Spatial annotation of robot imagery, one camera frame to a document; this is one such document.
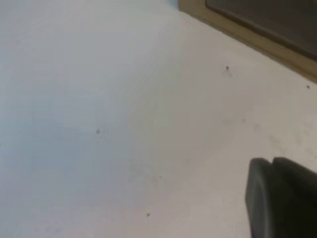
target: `white wall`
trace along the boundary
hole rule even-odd
[[[0,2],[1,237],[246,238],[252,157],[317,169],[315,85],[175,8]]]

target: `black object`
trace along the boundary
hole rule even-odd
[[[317,174],[289,159],[250,162],[246,204],[252,238],[317,237]]]
[[[206,4],[317,60],[317,0],[206,0]]]

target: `black plastic object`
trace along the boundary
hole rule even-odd
[[[317,237],[317,174],[289,159],[250,162],[246,204],[252,238]]]

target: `dark panel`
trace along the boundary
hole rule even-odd
[[[207,6],[317,59],[317,0],[207,0]]]

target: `wooden frame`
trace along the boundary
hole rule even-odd
[[[282,63],[311,81],[317,82],[317,61],[209,9],[206,6],[206,0],[178,0],[178,7],[192,17]]]

